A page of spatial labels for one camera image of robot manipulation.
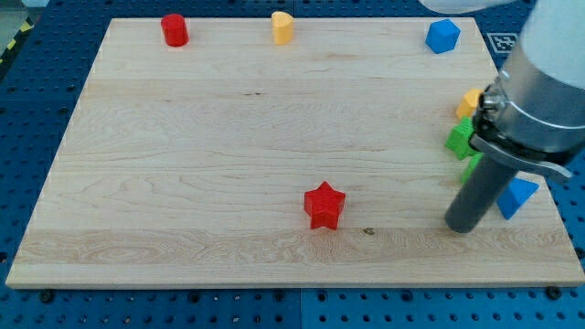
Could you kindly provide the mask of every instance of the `blue pegboard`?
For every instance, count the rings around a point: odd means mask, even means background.
[[[532,7],[526,0],[464,15],[475,18],[497,67]],[[417,0],[52,0],[0,83],[0,281],[112,17],[268,17],[274,10],[297,17],[442,16]],[[585,154],[569,168],[574,179],[549,188],[573,244],[583,249]],[[58,291],[42,303],[40,292],[2,284],[0,328],[585,327],[585,288],[562,292],[552,301],[544,289]]]

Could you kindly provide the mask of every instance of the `toy block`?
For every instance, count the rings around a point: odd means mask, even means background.
[[[335,191],[327,182],[304,193],[304,211],[311,218],[311,229],[337,229],[339,216],[344,210],[346,194]]]
[[[293,17],[284,12],[272,13],[272,36],[277,45],[286,45],[294,35]]]
[[[443,19],[431,23],[425,43],[435,54],[441,54],[455,48],[460,33],[461,29],[451,19]]]
[[[468,117],[463,117],[461,122],[456,125],[447,138],[445,147],[455,152],[457,159],[463,160],[467,156],[479,154],[469,145],[469,139],[473,134],[472,120]]]
[[[473,116],[473,114],[475,113],[475,109],[477,108],[479,95],[481,95],[482,92],[484,91],[477,88],[473,88],[467,91],[465,95],[463,95],[463,98],[461,99],[461,102],[457,107],[457,111],[455,112],[459,120],[464,116],[469,118]]]
[[[161,19],[165,42],[170,47],[181,47],[189,42],[185,19],[179,14],[170,14]]]
[[[461,184],[465,184],[467,182],[469,177],[472,175],[473,170],[475,170],[475,167],[477,164],[479,164],[479,161],[482,160],[483,157],[484,154],[482,153],[472,156],[472,159],[469,160],[469,164],[467,164],[467,168],[465,168],[465,171],[463,171],[463,174],[461,174]]]
[[[537,183],[514,178],[496,201],[504,218],[510,219],[537,190]]]

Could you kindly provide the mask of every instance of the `wood grain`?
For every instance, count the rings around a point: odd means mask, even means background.
[[[496,72],[472,19],[453,52],[432,19],[114,19],[6,283],[13,288],[579,285],[543,179],[505,221],[442,218],[461,187],[443,147],[454,109]],[[310,230],[303,192],[346,192],[337,231]],[[368,235],[364,228],[373,228]]]

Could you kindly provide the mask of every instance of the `black cylinder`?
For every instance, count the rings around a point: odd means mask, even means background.
[[[485,155],[445,213],[447,225],[455,232],[471,232],[517,172]]]

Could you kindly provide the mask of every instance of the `yellow arch block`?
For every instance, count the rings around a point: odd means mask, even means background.
[[[463,95],[463,98],[461,99],[461,102],[459,103],[459,107],[457,108],[457,111],[455,112],[455,114],[457,114],[457,118],[459,118],[459,120],[466,116],[468,118],[471,118],[473,116],[473,113],[475,112],[475,108],[477,108],[477,102],[479,100],[479,95],[484,92],[483,90],[477,89],[477,88],[473,88],[470,89],[469,91],[467,91],[465,93],[465,95]]]
[[[284,12],[272,13],[272,36],[274,43],[285,45],[293,39],[294,24],[293,17]]]

